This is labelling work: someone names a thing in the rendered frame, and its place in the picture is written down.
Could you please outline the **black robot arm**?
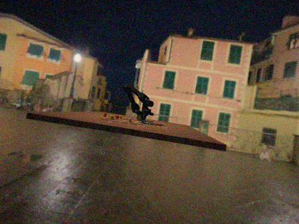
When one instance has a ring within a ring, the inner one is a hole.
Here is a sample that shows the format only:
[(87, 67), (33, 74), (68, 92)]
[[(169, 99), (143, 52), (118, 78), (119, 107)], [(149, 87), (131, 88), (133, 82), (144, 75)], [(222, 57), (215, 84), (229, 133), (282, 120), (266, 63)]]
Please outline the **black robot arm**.
[[(154, 105), (153, 101), (149, 100), (149, 97), (147, 95), (145, 95), (144, 93), (141, 93), (140, 91), (138, 91), (135, 87), (133, 87), (132, 84), (127, 84), (126, 86), (123, 87), (123, 90), (127, 93), (130, 101), (131, 101), (131, 108), (132, 108), (132, 112), (134, 113), (135, 110), (140, 111), (140, 107), (139, 105), (135, 102), (134, 97), (131, 93), (131, 91), (138, 96), (138, 99), (143, 103), (143, 106), (147, 106), (147, 107), (152, 107)], [(147, 98), (147, 99), (146, 99)], [(143, 109), (144, 114), (149, 114), (151, 113), (151, 109), (149, 108), (145, 108)]]

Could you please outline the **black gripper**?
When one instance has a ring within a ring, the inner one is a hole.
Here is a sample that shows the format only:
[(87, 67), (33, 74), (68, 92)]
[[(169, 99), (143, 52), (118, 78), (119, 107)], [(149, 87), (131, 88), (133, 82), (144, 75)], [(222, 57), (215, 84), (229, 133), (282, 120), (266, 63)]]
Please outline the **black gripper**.
[[(142, 120), (145, 120), (145, 118), (148, 116), (148, 115), (154, 115), (154, 113), (149, 113), (149, 114), (144, 114), (143, 112), (143, 109), (144, 109), (144, 107), (147, 109), (148, 107), (147, 106), (142, 106), (142, 111), (140, 112), (140, 111), (138, 111), (138, 110), (135, 110), (134, 111), (134, 113), (136, 113), (136, 114), (140, 114), (141, 115), (141, 119)], [(144, 114), (144, 115), (143, 115)], [(144, 118), (143, 118), (143, 116), (144, 116)]]

